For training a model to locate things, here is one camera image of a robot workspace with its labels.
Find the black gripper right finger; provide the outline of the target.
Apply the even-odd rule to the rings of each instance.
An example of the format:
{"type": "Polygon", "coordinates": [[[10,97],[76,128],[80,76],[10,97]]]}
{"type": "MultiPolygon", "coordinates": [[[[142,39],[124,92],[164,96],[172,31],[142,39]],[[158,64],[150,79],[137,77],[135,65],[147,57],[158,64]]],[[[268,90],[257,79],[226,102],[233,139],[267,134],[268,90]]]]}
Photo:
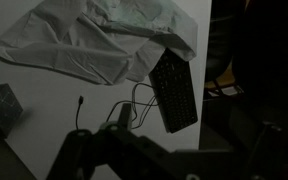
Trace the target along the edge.
{"type": "Polygon", "coordinates": [[[130,103],[124,103],[118,119],[102,124],[98,134],[106,140],[128,140],[132,136],[131,125],[132,107],[130,103]]]}

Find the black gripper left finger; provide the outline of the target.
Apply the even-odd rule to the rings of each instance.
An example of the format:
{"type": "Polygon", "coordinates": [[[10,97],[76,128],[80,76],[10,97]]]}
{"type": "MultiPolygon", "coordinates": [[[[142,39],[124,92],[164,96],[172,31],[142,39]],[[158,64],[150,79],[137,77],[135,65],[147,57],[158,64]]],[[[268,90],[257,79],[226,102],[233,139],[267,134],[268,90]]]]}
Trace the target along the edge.
{"type": "Polygon", "coordinates": [[[91,180],[97,157],[95,135],[88,130],[67,134],[46,180],[91,180]]]}

